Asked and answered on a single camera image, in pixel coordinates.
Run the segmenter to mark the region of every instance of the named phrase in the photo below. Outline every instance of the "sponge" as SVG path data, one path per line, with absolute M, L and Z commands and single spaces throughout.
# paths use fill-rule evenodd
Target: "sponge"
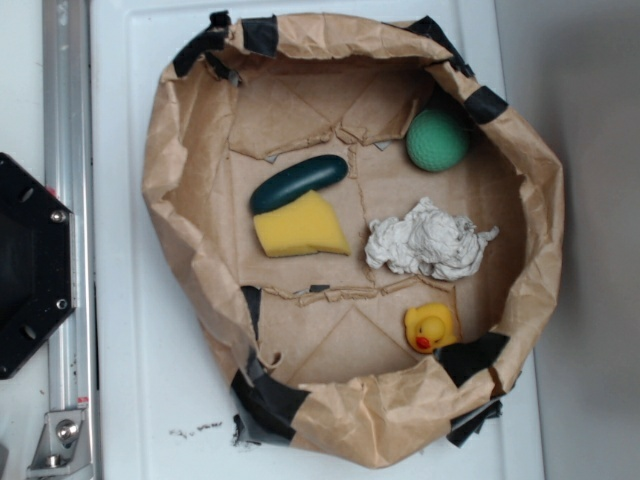
M 283 207 L 256 215 L 253 224 L 269 257 L 351 254 L 333 207 L 314 190 Z
M 441 172 L 458 164 L 469 149 L 470 136 L 454 116 L 427 109 L 411 122 L 407 132 L 407 152 L 416 166 Z

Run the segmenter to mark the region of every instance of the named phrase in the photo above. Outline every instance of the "rubber duck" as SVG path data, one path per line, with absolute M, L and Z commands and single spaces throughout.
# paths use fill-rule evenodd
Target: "rubber duck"
M 436 348 L 457 343 L 453 315 L 443 303 L 427 303 L 410 308 L 404 316 L 409 345 L 419 353 L 433 353 Z

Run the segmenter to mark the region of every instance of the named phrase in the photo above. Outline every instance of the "duck beak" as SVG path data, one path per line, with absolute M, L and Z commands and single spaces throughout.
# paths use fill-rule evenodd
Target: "duck beak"
M 425 337 L 417 337 L 416 345 L 418 345 L 418 347 L 422 348 L 423 350 L 426 350 L 427 348 L 431 348 L 431 343 L 429 342 L 429 339 Z

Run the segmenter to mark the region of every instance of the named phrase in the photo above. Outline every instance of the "paper bag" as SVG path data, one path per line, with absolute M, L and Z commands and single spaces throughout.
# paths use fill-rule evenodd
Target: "paper bag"
M 460 164 L 431 174 L 403 138 L 438 98 L 473 133 Z M 322 195 L 353 254 L 268 258 L 251 193 L 322 154 L 349 164 Z M 368 467 L 443 435 L 461 444 L 499 413 L 556 305 L 561 165 L 429 17 L 400 28 L 328 14 L 232 25 L 213 14 L 162 73 L 143 193 L 255 441 Z M 441 282 L 367 266 L 369 222 L 402 217 L 424 196 L 479 231 L 500 228 L 477 274 Z M 422 355 L 402 319 L 428 302 L 449 306 L 463 341 Z

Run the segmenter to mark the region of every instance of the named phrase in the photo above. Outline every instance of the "green rubber eggplant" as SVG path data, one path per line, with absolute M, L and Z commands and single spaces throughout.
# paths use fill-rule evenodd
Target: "green rubber eggplant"
M 319 190 L 347 176 L 349 166 L 337 155 L 320 155 L 276 173 L 251 195 L 254 215 L 270 212 L 293 202 L 309 190 Z

